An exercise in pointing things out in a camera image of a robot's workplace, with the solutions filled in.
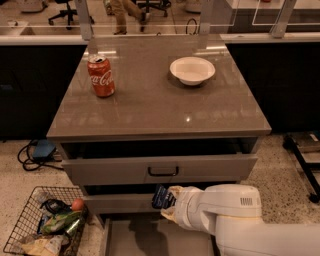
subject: wire basket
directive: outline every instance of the wire basket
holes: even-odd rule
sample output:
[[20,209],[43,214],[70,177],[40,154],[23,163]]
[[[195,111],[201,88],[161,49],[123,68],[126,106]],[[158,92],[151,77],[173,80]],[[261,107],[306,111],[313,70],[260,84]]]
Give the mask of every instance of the wire basket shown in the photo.
[[[27,235],[37,233],[39,221],[42,217],[40,204],[35,199],[36,192],[39,192],[39,190],[40,192],[50,193],[56,199],[62,200],[68,205],[71,205],[74,199],[83,197],[81,190],[77,187],[35,187],[13,228],[3,252],[24,255],[23,250],[16,246],[17,242]],[[82,225],[78,227],[68,250],[60,253],[60,255],[72,256],[77,254],[87,213],[87,209],[85,209],[80,217],[83,220],[81,221]]]

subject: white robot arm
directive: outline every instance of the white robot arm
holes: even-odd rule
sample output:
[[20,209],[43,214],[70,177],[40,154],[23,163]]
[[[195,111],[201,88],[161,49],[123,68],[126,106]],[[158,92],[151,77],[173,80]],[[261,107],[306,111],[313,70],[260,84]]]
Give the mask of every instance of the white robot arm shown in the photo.
[[225,256],[320,255],[320,224],[266,224],[259,191],[251,186],[183,188],[174,219],[185,229],[214,235]]

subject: person's leg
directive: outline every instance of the person's leg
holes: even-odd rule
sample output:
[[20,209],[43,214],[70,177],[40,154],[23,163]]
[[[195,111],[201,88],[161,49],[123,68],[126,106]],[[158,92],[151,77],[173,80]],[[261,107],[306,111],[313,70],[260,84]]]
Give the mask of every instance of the person's leg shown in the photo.
[[135,3],[131,0],[122,0],[122,3],[129,15],[135,17],[138,21],[142,19],[142,11]]
[[127,33],[127,23],[126,23],[126,11],[122,4],[122,0],[110,0],[110,5],[112,7],[113,13],[116,17],[117,27],[115,34],[126,34]]
[[132,0],[122,0],[122,3],[127,12],[139,21],[141,25],[140,31],[143,32],[145,25],[149,21],[149,14],[147,15],[143,12]]

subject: soda can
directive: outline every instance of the soda can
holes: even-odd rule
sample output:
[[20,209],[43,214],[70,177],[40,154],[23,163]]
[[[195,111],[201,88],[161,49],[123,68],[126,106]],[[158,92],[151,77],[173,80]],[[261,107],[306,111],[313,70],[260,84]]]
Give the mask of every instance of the soda can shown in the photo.
[[109,60],[102,55],[89,56],[88,72],[98,97],[108,97],[115,91]]

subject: table top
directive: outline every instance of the table top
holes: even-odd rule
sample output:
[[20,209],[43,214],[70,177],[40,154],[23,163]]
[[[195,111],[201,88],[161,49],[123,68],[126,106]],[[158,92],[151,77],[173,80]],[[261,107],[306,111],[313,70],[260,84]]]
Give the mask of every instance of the table top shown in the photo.
[[[52,141],[251,137],[271,128],[218,35],[95,38],[111,63],[116,91],[94,94],[85,54],[54,118]],[[170,72],[181,57],[213,63],[215,75],[183,85]]]

